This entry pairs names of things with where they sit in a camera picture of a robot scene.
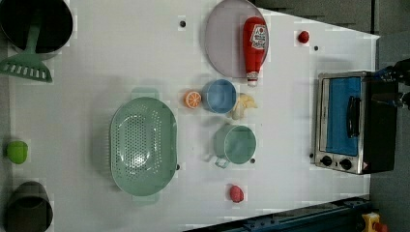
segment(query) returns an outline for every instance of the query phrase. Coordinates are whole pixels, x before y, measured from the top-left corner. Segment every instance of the white bottle cap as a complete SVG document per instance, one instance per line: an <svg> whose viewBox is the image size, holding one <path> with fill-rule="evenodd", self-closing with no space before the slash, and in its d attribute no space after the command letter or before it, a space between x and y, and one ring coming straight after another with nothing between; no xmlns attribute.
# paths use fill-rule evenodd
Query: white bottle cap
<svg viewBox="0 0 410 232"><path fill-rule="evenodd" d="M256 87L257 86L257 79L248 79L248 86L249 87Z"/></svg>

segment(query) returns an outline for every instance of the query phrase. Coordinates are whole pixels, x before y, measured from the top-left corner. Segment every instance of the ketchup bottle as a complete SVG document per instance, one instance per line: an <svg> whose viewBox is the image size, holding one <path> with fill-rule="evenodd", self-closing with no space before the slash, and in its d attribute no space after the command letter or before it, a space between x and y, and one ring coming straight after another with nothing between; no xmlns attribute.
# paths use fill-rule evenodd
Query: ketchup bottle
<svg viewBox="0 0 410 232"><path fill-rule="evenodd" d="M256 16L248 18L244 25L243 39L248 86L254 87L257 85L268 40L265 20Z"/></svg>

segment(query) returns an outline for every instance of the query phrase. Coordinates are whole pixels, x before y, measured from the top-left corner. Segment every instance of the green spatula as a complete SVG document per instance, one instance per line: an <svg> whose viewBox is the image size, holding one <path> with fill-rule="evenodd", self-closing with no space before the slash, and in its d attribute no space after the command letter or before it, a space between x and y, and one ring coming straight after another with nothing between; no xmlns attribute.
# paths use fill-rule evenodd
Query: green spatula
<svg viewBox="0 0 410 232"><path fill-rule="evenodd" d="M25 50L0 62L0 73L42 82L52 82L50 70L36 54L41 26L40 11L36 11L31 21Z"/></svg>

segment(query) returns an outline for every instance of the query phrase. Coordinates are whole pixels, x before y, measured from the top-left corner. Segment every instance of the blue bowl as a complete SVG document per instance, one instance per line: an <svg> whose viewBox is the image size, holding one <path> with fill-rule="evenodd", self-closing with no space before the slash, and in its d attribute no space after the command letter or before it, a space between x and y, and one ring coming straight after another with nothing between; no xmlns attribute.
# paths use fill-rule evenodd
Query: blue bowl
<svg viewBox="0 0 410 232"><path fill-rule="evenodd" d="M236 103L235 87L224 79L212 81L203 88L202 102L211 112L227 113Z"/></svg>

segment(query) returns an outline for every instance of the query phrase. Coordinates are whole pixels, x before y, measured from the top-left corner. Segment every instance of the gray pot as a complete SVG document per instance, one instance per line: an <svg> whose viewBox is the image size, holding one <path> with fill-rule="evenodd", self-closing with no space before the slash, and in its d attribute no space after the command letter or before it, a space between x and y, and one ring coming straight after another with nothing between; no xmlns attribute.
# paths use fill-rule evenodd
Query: gray pot
<svg viewBox="0 0 410 232"><path fill-rule="evenodd" d="M6 211L6 231L45 231L53 217L44 187L37 182L19 186L9 200Z"/></svg>

